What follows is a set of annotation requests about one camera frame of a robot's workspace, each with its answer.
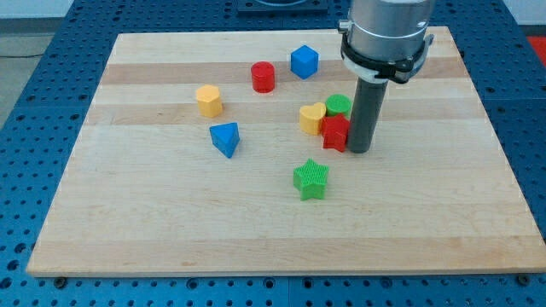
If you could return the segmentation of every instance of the blue block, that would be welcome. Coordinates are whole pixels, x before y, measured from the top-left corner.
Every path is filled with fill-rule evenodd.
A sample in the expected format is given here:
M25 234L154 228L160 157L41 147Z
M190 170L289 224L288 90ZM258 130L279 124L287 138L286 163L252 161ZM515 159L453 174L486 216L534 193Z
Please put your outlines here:
M303 45L290 55L290 70L302 79L309 78L318 70L318 53Z
M226 157L231 158L239 143L239 127L237 123L215 125L210 128L210 131L212 144Z

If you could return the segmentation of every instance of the blue perforated table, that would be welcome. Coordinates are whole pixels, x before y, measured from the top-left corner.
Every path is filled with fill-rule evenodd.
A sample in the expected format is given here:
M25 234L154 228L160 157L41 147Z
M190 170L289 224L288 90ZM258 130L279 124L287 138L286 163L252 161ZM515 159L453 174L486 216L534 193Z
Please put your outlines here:
M25 273L56 186L120 32L335 27L328 14L245 14L232 1L76 0L0 132L0 306L522 306L546 275L159 280ZM539 228L546 230L546 71L501 1L437 1Z

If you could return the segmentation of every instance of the wooden board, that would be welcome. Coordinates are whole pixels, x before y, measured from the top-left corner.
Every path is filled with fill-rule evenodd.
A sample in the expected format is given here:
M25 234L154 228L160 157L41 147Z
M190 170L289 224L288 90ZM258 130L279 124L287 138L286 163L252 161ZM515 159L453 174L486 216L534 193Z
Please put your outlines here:
M447 28L389 84L366 154L322 149L298 110L354 95L333 30L118 37L27 270L35 276L401 275L545 271L546 248ZM289 71L302 43L321 55ZM259 95L250 66L272 61ZM198 114L217 84L224 113ZM208 128L236 121L233 159ZM330 166L325 200L293 169Z

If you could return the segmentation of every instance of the red cylinder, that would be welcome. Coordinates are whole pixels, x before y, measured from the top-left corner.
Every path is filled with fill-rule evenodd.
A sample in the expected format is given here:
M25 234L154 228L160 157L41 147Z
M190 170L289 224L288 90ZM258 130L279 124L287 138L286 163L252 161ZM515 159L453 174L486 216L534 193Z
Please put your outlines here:
M268 61L254 63L250 69L253 89L258 93L269 93L275 88L275 67Z

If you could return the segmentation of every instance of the plastic block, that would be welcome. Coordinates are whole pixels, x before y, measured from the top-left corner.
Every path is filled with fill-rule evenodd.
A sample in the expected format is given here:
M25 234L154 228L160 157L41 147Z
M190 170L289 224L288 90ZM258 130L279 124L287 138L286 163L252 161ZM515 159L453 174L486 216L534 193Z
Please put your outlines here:
M290 55L290 70L302 79L309 78L318 70L318 53L303 45Z
M351 99L342 94L334 94L326 100L326 116L335 116L343 113L347 118L351 112Z
M201 115L214 118L223 111L220 89L217 86L203 85L197 89L195 95Z
M253 89L258 93L269 93L275 88L275 67L267 61L254 63L250 68Z
M293 170L293 185L299 190L301 200L324 199L328 170L326 165L319 165L313 159Z
M210 128L210 131L212 144L226 157L231 158L240 140L237 123L215 125Z
M326 105L322 102L301 107L299 109L299 128L310 135L318 136L321 133L324 115L326 115Z
M324 136L322 147L334 148L341 153L345 152L349 124L349 120L342 113L333 117L325 117L322 121L322 135Z

